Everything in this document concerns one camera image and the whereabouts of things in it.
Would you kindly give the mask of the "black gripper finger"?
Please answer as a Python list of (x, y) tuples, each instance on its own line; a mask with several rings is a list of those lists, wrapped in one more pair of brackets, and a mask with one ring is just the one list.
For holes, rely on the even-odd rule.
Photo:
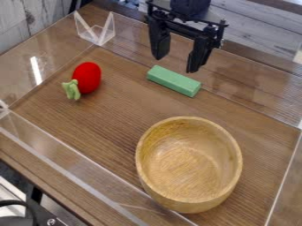
[(166, 22), (154, 18), (149, 19), (149, 37), (153, 56), (161, 60), (170, 52), (171, 35)]
[(206, 54), (209, 53), (210, 39), (199, 35), (194, 41), (194, 48), (189, 54), (186, 71), (194, 73), (206, 64)]

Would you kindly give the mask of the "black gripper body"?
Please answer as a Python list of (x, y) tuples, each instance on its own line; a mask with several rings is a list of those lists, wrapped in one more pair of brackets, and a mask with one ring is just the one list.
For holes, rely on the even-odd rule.
[(165, 13), (169, 21), (181, 21), (185, 25), (190, 23), (206, 24), (203, 33), (215, 39), (215, 47), (219, 48), (223, 41), (227, 21), (219, 18), (210, 10), (211, 0), (146, 0), (147, 12), (153, 14)]

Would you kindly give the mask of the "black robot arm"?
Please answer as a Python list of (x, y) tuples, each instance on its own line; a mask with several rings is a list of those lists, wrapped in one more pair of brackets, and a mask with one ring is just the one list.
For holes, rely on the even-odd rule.
[(206, 64), (213, 49), (223, 42), (227, 22), (210, 11), (211, 0), (146, 0), (151, 53), (161, 60), (170, 52), (171, 34), (194, 41), (186, 71), (194, 73)]

